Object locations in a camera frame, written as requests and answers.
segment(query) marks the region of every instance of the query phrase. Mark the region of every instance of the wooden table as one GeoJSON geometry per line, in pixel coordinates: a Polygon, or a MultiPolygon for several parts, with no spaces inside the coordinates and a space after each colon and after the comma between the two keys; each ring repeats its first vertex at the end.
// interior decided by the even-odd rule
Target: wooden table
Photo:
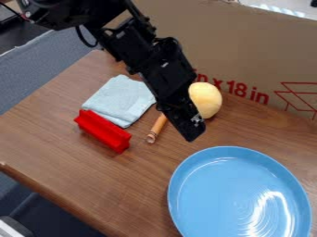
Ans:
{"type": "Polygon", "coordinates": [[[0,118],[2,170],[108,236],[177,236],[165,190],[175,167],[193,152],[238,145],[274,157],[302,182],[317,235],[317,126],[304,118],[224,94],[221,111],[193,143],[168,124],[157,142],[144,136],[151,108],[126,129],[131,147],[116,155],[73,123],[82,102],[124,65],[90,52],[0,118]]]}

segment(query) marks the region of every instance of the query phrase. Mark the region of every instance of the red toy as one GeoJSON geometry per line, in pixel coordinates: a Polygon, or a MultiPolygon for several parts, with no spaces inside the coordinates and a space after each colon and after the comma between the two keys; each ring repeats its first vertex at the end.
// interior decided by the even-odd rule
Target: red toy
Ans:
{"type": "Polygon", "coordinates": [[[116,153],[121,153],[129,146],[131,134],[101,118],[90,110],[78,110],[74,118],[78,128],[90,134],[116,153]]]}

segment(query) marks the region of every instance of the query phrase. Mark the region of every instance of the cloth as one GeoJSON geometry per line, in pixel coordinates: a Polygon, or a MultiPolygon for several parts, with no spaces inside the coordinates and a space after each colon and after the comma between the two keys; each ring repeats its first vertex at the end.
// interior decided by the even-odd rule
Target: cloth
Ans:
{"type": "Polygon", "coordinates": [[[153,103],[155,97],[144,83],[118,75],[108,80],[81,108],[126,128],[153,103]]]}

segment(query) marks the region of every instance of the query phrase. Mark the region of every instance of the yellow ball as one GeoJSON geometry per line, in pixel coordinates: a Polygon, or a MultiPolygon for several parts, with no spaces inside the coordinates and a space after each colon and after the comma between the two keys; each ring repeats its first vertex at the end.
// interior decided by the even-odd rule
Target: yellow ball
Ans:
{"type": "Polygon", "coordinates": [[[196,82],[189,87],[189,97],[203,119],[209,119],[219,111],[223,97],[216,87],[207,82],[196,82]]]}

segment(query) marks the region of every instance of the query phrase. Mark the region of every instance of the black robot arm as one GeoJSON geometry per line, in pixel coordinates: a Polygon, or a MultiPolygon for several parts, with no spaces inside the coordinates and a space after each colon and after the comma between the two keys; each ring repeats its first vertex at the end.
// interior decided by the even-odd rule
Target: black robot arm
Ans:
{"type": "Polygon", "coordinates": [[[139,73],[163,112],[184,139],[204,131],[204,121],[188,96],[195,79],[191,64],[175,38],[157,38],[156,28],[129,0],[17,0],[30,22],[52,30],[84,25],[96,42],[129,74],[139,73]],[[108,23],[128,11],[131,17],[114,29],[108,23]]]}

